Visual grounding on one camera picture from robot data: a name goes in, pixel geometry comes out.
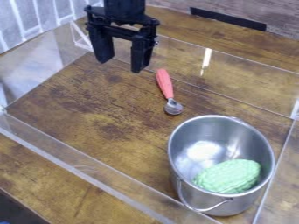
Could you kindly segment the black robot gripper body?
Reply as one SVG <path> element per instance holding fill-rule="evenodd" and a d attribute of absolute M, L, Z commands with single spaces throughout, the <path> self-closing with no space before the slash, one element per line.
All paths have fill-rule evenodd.
<path fill-rule="evenodd" d="M 160 22 L 146 15 L 146 0 L 104 0 L 103 7 L 88 5 L 84 11 L 88 15 L 87 30 L 99 37 L 142 38 L 155 43 Z"/>

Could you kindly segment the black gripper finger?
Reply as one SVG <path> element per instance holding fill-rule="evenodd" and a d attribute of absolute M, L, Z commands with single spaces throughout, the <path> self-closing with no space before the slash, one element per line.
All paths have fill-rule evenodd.
<path fill-rule="evenodd" d="M 135 35 L 131 46 L 131 71 L 138 74 L 148 65 L 156 45 L 156 36 Z"/>
<path fill-rule="evenodd" d="M 114 40 L 108 31 L 102 28 L 88 28 L 90 41 L 98 61 L 104 64 L 115 57 Z"/>

